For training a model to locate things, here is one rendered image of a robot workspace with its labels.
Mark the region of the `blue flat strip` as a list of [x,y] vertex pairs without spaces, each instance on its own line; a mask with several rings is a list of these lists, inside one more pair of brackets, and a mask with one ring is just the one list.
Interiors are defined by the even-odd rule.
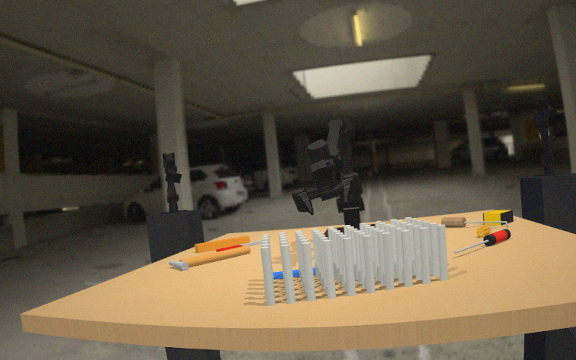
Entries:
[[[315,275],[315,268],[313,268],[313,275]],[[274,279],[283,279],[283,271],[273,272]],[[293,277],[299,276],[299,270],[293,270]]]

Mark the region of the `yellow screwdriver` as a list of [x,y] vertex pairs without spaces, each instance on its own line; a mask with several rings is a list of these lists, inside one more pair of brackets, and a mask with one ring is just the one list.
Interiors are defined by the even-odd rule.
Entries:
[[486,235],[489,235],[489,234],[491,233],[491,232],[490,232],[490,231],[491,231],[491,228],[492,228],[492,227],[490,227],[490,226],[484,225],[484,226],[481,226],[481,227],[477,228],[476,233],[477,233],[478,236],[480,236],[480,238],[482,238],[482,237],[484,237],[484,236],[486,236]]

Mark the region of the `orange rectangular bar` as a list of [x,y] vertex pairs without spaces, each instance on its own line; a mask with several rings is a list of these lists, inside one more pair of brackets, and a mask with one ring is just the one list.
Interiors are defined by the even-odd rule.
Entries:
[[205,243],[201,243],[201,244],[196,244],[195,245],[195,252],[196,253],[201,253],[201,252],[209,252],[209,251],[216,251],[217,249],[221,249],[221,248],[227,248],[229,246],[237,246],[237,245],[242,245],[242,244],[246,244],[246,243],[250,243],[250,236],[241,236],[241,237],[237,237],[237,238],[229,238],[229,239],[224,239],[224,240],[216,240],[216,241],[212,241],[212,242],[205,242]]

